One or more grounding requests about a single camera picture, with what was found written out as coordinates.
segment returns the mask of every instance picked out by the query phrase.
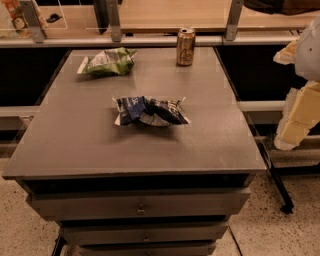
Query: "crumpled wrapper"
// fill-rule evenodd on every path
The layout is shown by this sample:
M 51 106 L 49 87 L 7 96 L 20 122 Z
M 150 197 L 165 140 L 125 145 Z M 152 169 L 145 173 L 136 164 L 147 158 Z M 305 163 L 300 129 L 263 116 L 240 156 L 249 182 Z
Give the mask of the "crumpled wrapper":
M 114 101 L 119 111 L 116 125 L 142 122 L 150 126 L 170 126 L 190 123 L 180 107 L 180 100 L 156 100 L 141 96 Z
M 83 59 L 78 74 L 93 74 L 98 76 L 126 75 L 134 66 L 134 55 L 137 50 L 117 48 L 103 50 L 96 56 Z

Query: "tile floor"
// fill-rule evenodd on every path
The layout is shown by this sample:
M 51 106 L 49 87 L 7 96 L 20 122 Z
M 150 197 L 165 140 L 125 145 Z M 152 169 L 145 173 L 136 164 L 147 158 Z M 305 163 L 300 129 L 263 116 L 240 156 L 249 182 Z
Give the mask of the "tile floor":
M 0 176 L 8 159 L 0 158 Z M 269 173 L 251 183 L 252 194 L 240 214 L 218 240 L 212 256 L 319 256 L 320 175 L 284 176 L 295 204 L 294 213 L 280 211 L 282 199 Z M 26 193 L 0 178 L 0 256 L 51 255 L 58 227 L 48 223 L 25 202 Z M 73 250 L 64 256 L 76 256 Z

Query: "beverage can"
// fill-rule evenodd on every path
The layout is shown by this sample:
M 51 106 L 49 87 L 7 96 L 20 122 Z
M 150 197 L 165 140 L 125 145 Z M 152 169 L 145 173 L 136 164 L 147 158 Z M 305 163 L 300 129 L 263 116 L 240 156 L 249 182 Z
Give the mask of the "beverage can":
M 177 38 L 177 64 L 189 66 L 193 62 L 196 33 L 193 28 L 180 28 Z

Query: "drawer handle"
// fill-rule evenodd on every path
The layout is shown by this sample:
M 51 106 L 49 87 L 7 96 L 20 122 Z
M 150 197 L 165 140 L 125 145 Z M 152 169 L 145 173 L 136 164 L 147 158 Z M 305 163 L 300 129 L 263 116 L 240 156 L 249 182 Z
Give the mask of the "drawer handle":
M 148 234 L 145 234 L 145 235 L 144 235 L 143 242 L 150 242 L 150 239 L 149 239 Z
M 143 204 L 139 205 L 139 209 L 137 210 L 137 215 L 145 215 L 146 211 L 143 209 Z

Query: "gray table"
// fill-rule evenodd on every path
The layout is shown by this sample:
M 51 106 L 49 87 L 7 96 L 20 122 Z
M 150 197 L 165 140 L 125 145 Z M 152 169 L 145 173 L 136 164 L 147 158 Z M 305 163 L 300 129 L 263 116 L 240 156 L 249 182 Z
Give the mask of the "gray table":
M 138 49 L 127 76 L 78 75 L 84 56 L 98 52 L 68 57 L 4 178 L 19 182 L 81 255 L 209 254 L 266 170 L 214 50 L 196 48 L 193 65 L 178 67 L 174 48 Z M 186 97 L 192 123 L 116 126 L 112 98 L 142 95 Z

